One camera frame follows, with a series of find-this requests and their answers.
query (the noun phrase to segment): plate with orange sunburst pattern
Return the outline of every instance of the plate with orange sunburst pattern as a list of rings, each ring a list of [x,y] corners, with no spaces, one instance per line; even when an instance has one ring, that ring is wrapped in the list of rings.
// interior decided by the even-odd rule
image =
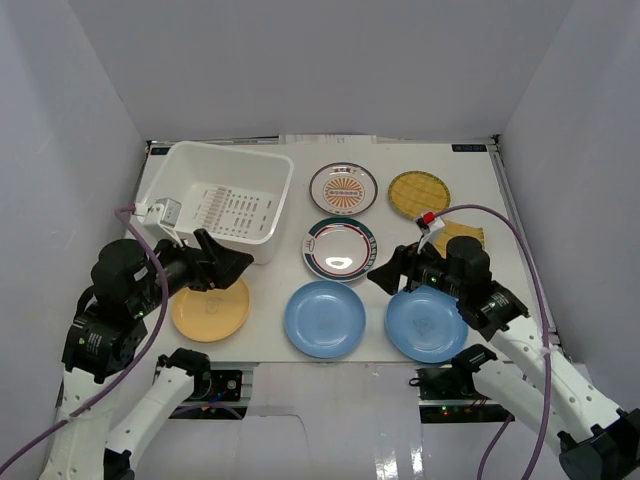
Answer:
[[[331,215],[364,212],[378,196],[373,175],[355,163],[332,163],[318,170],[309,184],[313,202]]]

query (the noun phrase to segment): yellow waffle-pattern plate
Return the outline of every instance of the yellow waffle-pattern plate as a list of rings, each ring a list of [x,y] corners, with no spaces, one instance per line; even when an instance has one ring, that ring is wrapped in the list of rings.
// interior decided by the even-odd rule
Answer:
[[[393,179],[387,193],[391,206],[413,220],[425,210],[439,212],[451,203],[445,183],[427,172],[404,172]]]

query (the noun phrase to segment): red clip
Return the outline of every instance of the red clip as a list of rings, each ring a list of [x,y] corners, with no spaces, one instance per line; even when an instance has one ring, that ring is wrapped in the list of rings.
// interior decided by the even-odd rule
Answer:
[[[429,225],[435,219],[436,216],[433,214],[433,212],[427,212],[422,216],[422,221],[425,223],[425,225]]]

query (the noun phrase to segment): plate rim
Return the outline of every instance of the plate rim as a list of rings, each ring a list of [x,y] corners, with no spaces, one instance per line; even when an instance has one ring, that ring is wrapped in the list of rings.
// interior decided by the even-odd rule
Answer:
[[[396,181],[404,176],[404,175],[408,175],[410,173],[424,173],[426,174],[428,177],[433,177],[435,178],[437,181],[439,181],[442,186],[444,187],[445,191],[447,192],[447,205],[444,208],[449,208],[451,206],[451,192],[449,191],[449,187],[447,186],[447,184],[445,183],[444,180],[442,180],[440,177],[438,177],[437,175],[431,173],[431,172],[426,172],[424,170],[407,170],[406,172],[402,172],[399,173],[398,175],[396,175],[395,177],[393,177],[393,180],[391,180],[391,183],[389,183],[389,188],[387,188],[387,200],[389,201],[389,205],[391,205],[391,208],[393,209],[394,212],[396,212],[398,215],[404,217],[404,218],[408,218],[409,220],[415,220],[413,217],[411,217],[410,215],[404,213],[403,211],[399,210],[396,205],[391,201],[391,189],[393,188],[393,186],[395,185]]]
[[[433,290],[433,292],[428,292],[428,293],[431,293],[431,294],[433,294],[433,293],[442,293],[444,295],[447,295],[446,293],[440,292],[439,290],[434,290],[433,288],[431,288],[431,287],[429,287],[427,285],[424,285],[424,287],[429,288],[430,290]],[[456,353],[455,355],[452,355],[448,360],[442,360],[442,361],[439,361],[439,362],[425,362],[424,360],[419,360],[417,358],[412,357],[406,351],[404,351],[402,348],[400,348],[400,346],[396,343],[396,341],[394,339],[394,336],[391,335],[391,333],[389,332],[389,307],[390,307],[391,302],[393,301],[393,299],[396,297],[396,295],[391,297],[391,300],[389,300],[389,303],[387,304],[387,308],[386,308],[385,314],[384,314],[384,329],[385,329],[385,331],[387,333],[387,337],[389,338],[389,340],[391,340],[391,343],[393,343],[394,347],[400,353],[402,353],[403,355],[407,356],[408,358],[410,358],[414,362],[418,362],[418,363],[425,364],[425,365],[439,365],[439,364],[451,361],[451,359],[453,357],[455,357],[458,353],[460,353],[464,349],[464,345],[467,342],[467,339],[469,338],[469,325],[467,325],[466,322],[462,319],[462,316],[460,315],[460,312],[458,312],[458,315],[460,315],[460,317],[461,317],[461,322],[462,322],[463,326],[466,327],[466,328],[464,328],[464,341],[462,342],[462,346],[460,348],[460,351],[458,353]]]
[[[371,249],[369,253],[369,257],[367,258],[364,264],[364,267],[344,277],[333,276],[331,274],[318,272],[316,268],[314,268],[315,262],[313,262],[312,260],[311,261],[309,260],[309,258],[313,259],[314,256],[310,253],[305,252],[305,240],[307,238],[307,235],[311,235],[311,237],[315,239],[315,235],[311,233],[312,230],[314,230],[316,227],[318,228],[318,230],[320,230],[322,227],[327,227],[331,224],[339,224],[339,223],[347,223],[352,227],[355,227],[358,230],[360,230],[360,232],[365,237],[365,241],[369,242],[369,246]],[[315,224],[313,224],[313,226],[307,231],[307,233],[304,234],[304,236],[302,237],[301,253],[302,253],[302,259],[304,260],[304,263],[307,265],[309,270],[311,270],[316,276],[322,278],[323,280],[330,280],[338,283],[347,283],[362,277],[371,269],[371,267],[373,267],[373,264],[378,258],[378,241],[376,240],[376,237],[373,234],[373,232],[364,223],[360,222],[359,220],[356,220],[351,217],[329,217],[329,218],[322,219],[316,222]]]
[[[371,200],[371,203],[369,205],[367,205],[366,208],[360,210],[359,212],[356,213],[343,213],[343,214],[339,214],[336,215],[334,212],[330,212],[329,210],[326,210],[324,208],[322,208],[318,202],[316,202],[316,199],[313,198],[313,182],[316,179],[316,177],[320,174],[320,172],[322,172],[323,170],[325,170],[326,168],[329,167],[333,167],[336,165],[351,165],[353,167],[358,167],[361,170],[364,170],[364,172],[366,172],[367,175],[369,175],[369,178],[371,178],[371,181],[373,182],[373,186],[374,186],[374,193],[373,193],[373,200]],[[352,162],[334,162],[334,163],[328,163],[327,165],[325,165],[324,167],[319,168],[316,173],[313,174],[313,176],[311,177],[311,180],[309,181],[309,196],[311,197],[311,201],[313,202],[313,204],[318,207],[320,210],[322,210],[325,213],[328,213],[329,215],[334,215],[337,217],[354,217],[356,215],[360,215],[363,212],[366,212],[367,210],[369,210],[374,203],[376,203],[376,200],[378,199],[378,182],[376,181],[376,178],[373,176],[373,174],[366,169],[365,167],[363,167],[362,165],[358,165],[357,163],[352,163]]]
[[[294,296],[295,296],[295,295],[296,295],[300,290],[302,290],[303,288],[307,288],[309,285],[313,285],[313,284],[317,284],[317,283],[332,283],[332,284],[335,284],[335,285],[333,285],[333,286],[335,286],[335,287],[336,287],[336,288],[338,288],[338,289],[342,289],[343,287],[344,287],[344,288],[348,288],[348,289],[349,289],[349,291],[350,291],[350,293],[352,293],[352,294],[355,296],[355,298],[357,299],[357,301],[358,301],[358,307],[359,307],[359,308],[360,308],[360,310],[362,311],[362,318],[363,318],[363,321],[362,321],[362,329],[361,329],[361,331],[360,331],[360,332],[359,332],[359,334],[358,334],[358,338],[357,338],[357,340],[355,341],[355,343],[353,344],[353,347],[351,347],[347,352],[342,353],[342,354],[340,354],[340,355],[322,356],[322,355],[317,355],[317,354],[312,354],[312,353],[305,352],[302,348],[300,348],[298,345],[296,345],[296,344],[294,343],[294,341],[292,340],[292,336],[291,336],[291,334],[290,334],[290,332],[289,332],[288,323],[287,323],[287,318],[288,318],[287,312],[289,311],[289,307],[290,307],[290,305],[291,305],[291,301],[293,300],[293,297],[294,297]],[[307,356],[309,356],[309,357],[319,358],[319,359],[334,359],[334,358],[341,358],[341,357],[344,357],[344,356],[346,356],[346,355],[349,355],[351,352],[353,352],[356,348],[358,348],[358,346],[360,345],[360,342],[362,342],[362,339],[364,338],[364,334],[365,334],[365,332],[366,332],[366,330],[367,330],[367,309],[365,308],[365,306],[364,306],[364,302],[362,301],[362,298],[360,298],[360,295],[358,295],[358,293],[357,293],[353,288],[351,288],[350,286],[345,285],[344,283],[341,283],[341,282],[336,282],[335,280],[327,280],[327,279],[314,280],[314,281],[312,281],[312,282],[305,283],[305,284],[304,284],[304,285],[302,285],[301,287],[297,288],[297,289],[296,289],[296,291],[295,291],[295,292],[293,292],[293,293],[291,294],[291,297],[289,297],[289,300],[287,301],[287,306],[286,306],[286,307],[285,307],[285,309],[284,309],[284,321],[283,321],[283,323],[284,323],[284,330],[285,330],[285,334],[287,335],[287,338],[289,339],[289,342],[291,342],[291,344],[292,344],[296,349],[298,349],[300,352],[304,353],[305,355],[307,355]]]

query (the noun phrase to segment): yellow plate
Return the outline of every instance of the yellow plate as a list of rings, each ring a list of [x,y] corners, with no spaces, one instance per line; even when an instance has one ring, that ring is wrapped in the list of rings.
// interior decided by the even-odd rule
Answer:
[[[413,220],[425,210],[439,212],[451,203],[445,183],[427,172],[404,172],[393,179],[387,192],[391,206]]]
[[[234,333],[249,314],[249,289],[242,278],[226,290],[180,290],[173,302],[176,328],[196,342],[215,342]]]

